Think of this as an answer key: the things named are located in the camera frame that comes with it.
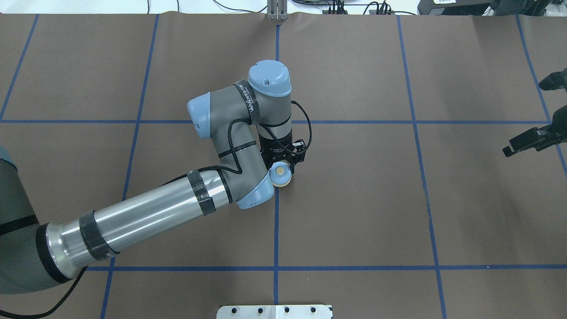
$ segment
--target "blue end cap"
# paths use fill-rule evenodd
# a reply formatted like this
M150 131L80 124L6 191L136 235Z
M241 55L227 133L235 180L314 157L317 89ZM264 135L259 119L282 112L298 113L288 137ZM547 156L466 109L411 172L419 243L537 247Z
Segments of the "blue end cap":
M240 209L247 209L260 205L272 198L272 196L274 196L274 185L272 185L272 181L270 181L270 174L266 173L262 181L236 203Z
M250 68L248 83L254 90L281 98L291 93L291 80L287 66L275 60L260 61Z
M278 167L283 167L283 173L278 174L276 171ZM272 167L270 167L270 180L272 184L276 187L286 186L291 180L291 169L289 165L284 162L275 162Z
M12 161L12 158L10 157L10 155L8 154L8 151L0 146L0 160L4 160L12 165L14 165L14 167L16 169L18 169L18 167L16 166L16 164L14 163L14 161Z
M200 138L211 137L211 92L187 103L187 111Z

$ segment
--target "blue joint cap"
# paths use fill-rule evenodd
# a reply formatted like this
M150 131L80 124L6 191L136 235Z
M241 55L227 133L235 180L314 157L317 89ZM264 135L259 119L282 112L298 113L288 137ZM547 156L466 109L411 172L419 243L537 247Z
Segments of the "blue joint cap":
M291 169L285 162L275 162L269 170L270 180L276 187L283 187L291 181Z
M254 90L276 98L291 93L291 80L287 66L275 60L254 64L248 72L248 83Z
M16 169L18 169L18 167L16 166L16 164L14 163L12 158L10 157L10 154L8 154L8 151L1 146L0 146L0 160L6 161L6 162L12 164Z
M272 196L274 196L274 185L272 185L272 181L270 181L270 174L266 173L262 181L246 194L246 196L237 201L236 204L240 209L248 209L260 205L272 198Z
M195 130L200 138L211 137L211 92L198 96L187 103Z

